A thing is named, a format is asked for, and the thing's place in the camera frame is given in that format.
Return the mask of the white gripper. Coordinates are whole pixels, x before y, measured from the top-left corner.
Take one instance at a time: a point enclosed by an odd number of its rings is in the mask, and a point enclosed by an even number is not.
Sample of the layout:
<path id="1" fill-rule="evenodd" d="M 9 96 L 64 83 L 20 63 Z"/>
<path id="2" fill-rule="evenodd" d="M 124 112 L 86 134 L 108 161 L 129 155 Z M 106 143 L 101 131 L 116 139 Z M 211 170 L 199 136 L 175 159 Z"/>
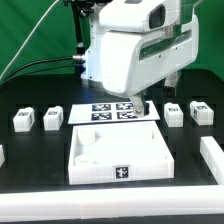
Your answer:
<path id="1" fill-rule="evenodd" d="M 199 24 L 196 15 L 183 24 L 178 38 L 164 39 L 162 29 L 146 34 L 107 32 L 101 42 L 102 84 L 107 92 L 129 98 L 137 117 L 146 115 L 146 102 L 136 94 L 191 64 L 197 57 Z"/>

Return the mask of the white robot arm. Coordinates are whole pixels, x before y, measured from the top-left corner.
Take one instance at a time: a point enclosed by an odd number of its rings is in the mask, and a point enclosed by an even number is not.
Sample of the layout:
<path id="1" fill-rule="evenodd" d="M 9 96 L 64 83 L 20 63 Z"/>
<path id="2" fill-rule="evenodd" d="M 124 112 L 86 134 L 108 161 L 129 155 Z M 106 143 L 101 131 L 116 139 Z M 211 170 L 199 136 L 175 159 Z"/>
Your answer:
<path id="1" fill-rule="evenodd" d="M 90 0 L 91 44 L 87 83 L 128 98 L 134 114 L 147 114 L 143 91 L 178 73 L 198 54 L 197 0 Z"/>

